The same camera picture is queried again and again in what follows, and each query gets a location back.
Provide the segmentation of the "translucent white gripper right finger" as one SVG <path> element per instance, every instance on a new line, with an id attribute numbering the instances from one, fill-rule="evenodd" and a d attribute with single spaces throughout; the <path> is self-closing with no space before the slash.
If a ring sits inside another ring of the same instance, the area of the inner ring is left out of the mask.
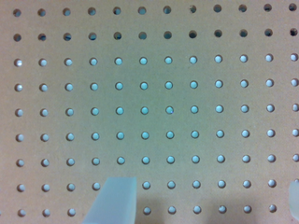
<path id="1" fill-rule="evenodd" d="M 289 206 L 294 218 L 299 218 L 299 181 L 292 181 L 289 186 Z"/>

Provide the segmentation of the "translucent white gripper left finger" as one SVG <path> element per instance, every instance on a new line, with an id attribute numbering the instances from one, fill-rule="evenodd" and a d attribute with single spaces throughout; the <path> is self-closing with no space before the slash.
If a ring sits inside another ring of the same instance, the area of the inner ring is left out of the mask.
<path id="1" fill-rule="evenodd" d="M 135 224 L 136 178 L 109 177 L 81 224 Z"/>

